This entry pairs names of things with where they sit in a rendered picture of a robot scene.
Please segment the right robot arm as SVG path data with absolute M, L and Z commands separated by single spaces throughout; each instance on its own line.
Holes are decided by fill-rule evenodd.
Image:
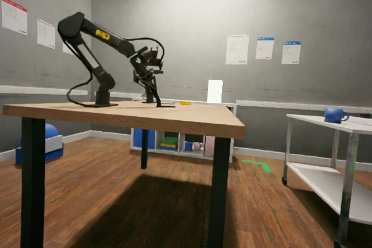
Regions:
M 79 31 L 78 28 L 80 28 Z M 101 28 L 100 26 L 96 25 L 91 20 L 87 19 L 85 17 L 85 14 L 81 12 L 77 12 L 61 21 L 59 23 L 59 30 L 66 42 L 70 44 L 72 48 L 77 52 L 77 54 L 82 58 L 84 63 L 88 66 L 88 68 L 91 70 L 98 83 L 100 84 L 98 91 L 96 91 L 95 104 L 83 105 L 83 107 L 99 108 L 118 106 L 119 104 L 110 103 L 110 92 L 108 91 L 109 89 L 115 87 L 115 81 L 91 52 L 91 50 L 81 37 L 80 31 L 108 44 L 119 53 L 125 55 L 127 58 L 131 57 L 130 63 L 135 69 L 137 67 L 140 67 L 143 62 L 145 63 L 153 58 L 153 54 L 147 46 L 136 52 L 135 47 L 132 43 L 126 41 L 125 39 L 117 37 Z

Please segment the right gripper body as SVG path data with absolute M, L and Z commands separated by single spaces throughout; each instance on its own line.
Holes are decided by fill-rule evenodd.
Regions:
M 141 80 L 141 82 L 145 82 L 145 81 L 149 80 L 153 76 L 152 75 L 153 74 L 152 70 L 153 71 L 160 71 L 160 69 L 153 69 L 153 68 L 147 70 L 146 67 L 144 66 L 144 64 L 142 64 L 140 67 L 138 67 L 135 70 L 138 73 L 138 75 L 140 76 L 138 79 Z

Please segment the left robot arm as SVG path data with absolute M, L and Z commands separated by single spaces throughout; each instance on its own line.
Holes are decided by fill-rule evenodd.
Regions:
M 152 48 L 151 47 L 151 52 L 152 52 L 152 54 L 154 55 L 154 56 L 157 56 L 158 55 L 158 49 L 156 49 L 156 48 Z M 136 70 L 134 69 L 133 70 L 133 80 L 134 80 L 134 82 L 136 82 L 137 84 L 140 84 L 140 85 L 142 85 L 144 88 L 145 88 L 145 94 L 147 94 L 146 95 L 146 102 L 152 102 L 152 103 L 157 103 L 157 102 L 154 102 L 153 101 L 153 97 L 154 97 L 154 95 L 153 95 L 153 92 L 152 92 L 152 90 L 150 89 L 150 88 L 148 88 L 147 86 L 145 86 L 144 84 L 142 84 L 141 83 L 141 80 L 139 80 L 138 78 L 140 77 L 140 76 L 137 76 L 137 72 L 136 72 Z M 146 102 L 142 102 L 142 103 L 146 103 Z

